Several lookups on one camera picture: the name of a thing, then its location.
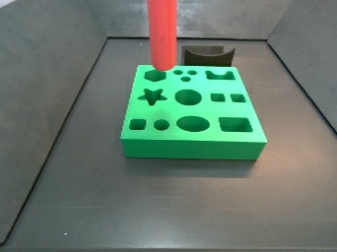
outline gray wall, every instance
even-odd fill
[[[178,0],[178,36],[268,39],[295,0]],[[89,0],[109,36],[148,37],[145,0]]]
[[[13,2],[0,34],[2,243],[108,37],[85,0]]]
[[[337,1],[296,0],[269,43],[337,131]]]

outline oval hole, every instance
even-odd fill
[[[200,116],[185,116],[177,121],[177,126],[190,132],[201,132],[209,129],[209,121]]]

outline black object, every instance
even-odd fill
[[[231,67],[236,48],[224,52],[224,46],[184,46],[182,65]]]

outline star-shaped hole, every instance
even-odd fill
[[[164,93],[162,89],[157,90],[157,91],[152,91],[149,89],[145,89],[144,93],[145,93],[145,95],[142,95],[138,99],[146,99],[150,106],[153,106],[158,100],[168,99],[168,97],[162,95],[162,93]]]

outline green foam block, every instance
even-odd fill
[[[237,68],[137,68],[122,131],[129,158],[253,159],[268,139]]]

